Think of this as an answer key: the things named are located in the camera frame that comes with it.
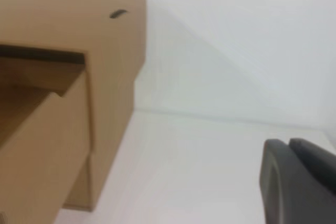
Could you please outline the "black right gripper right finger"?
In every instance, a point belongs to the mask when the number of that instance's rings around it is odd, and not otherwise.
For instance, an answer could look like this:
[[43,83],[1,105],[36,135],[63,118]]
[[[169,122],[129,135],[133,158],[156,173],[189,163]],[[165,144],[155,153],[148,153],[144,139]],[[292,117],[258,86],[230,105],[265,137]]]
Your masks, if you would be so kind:
[[335,155],[302,138],[291,138],[289,147],[308,172],[335,195]]

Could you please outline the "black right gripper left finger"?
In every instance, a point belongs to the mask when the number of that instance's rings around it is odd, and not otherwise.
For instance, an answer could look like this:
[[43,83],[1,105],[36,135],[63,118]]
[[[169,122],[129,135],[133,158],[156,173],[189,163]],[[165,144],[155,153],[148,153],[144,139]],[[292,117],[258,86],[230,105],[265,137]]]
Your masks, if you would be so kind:
[[335,223],[335,195],[281,140],[266,140],[259,185],[266,223]]

